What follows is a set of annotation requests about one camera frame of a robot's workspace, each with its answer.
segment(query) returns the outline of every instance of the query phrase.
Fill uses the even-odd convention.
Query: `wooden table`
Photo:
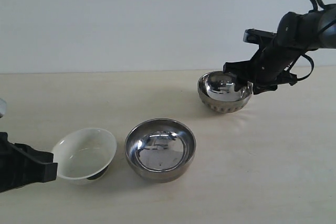
[[[119,148],[96,183],[57,179],[0,194],[0,222],[335,223],[336,67],[226,115],[198,98],[197,80],[207,72],[1,75],[8,110],[0,130],[10,142],[51,151],[93,126],[111,131]],[[167,184],[144,182],[123,152],[126,135],[152,118],[181,121],[197,138],[189,170]]]

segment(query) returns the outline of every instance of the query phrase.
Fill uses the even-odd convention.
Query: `white plastic bowl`
[[[104,129],[85,128],[70,133],[52,149],[57,176],[84,185],[101,178],[117,151],[117,140]]]

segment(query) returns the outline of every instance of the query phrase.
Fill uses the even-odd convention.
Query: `silver bowl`
[[[125,141],[129,165],[142,178],[166,183],[179,178],[190,166],[196,140],[184,124],[152,119],[136,126]]]
[[[235,75],[213,71],[198,80],[197,90],[201,101],[213,111],[232,113],[241,110],[253,92],[251,82],[235,91]]]

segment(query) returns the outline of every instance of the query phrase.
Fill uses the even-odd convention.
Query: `white wall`
[[[336,3],[336,0],[324,0]],[[276,31],[308,0],[0,0],[0,72],[221,68],[257,46],[244,30]],[[336,64],[336,50],[311,54]]]

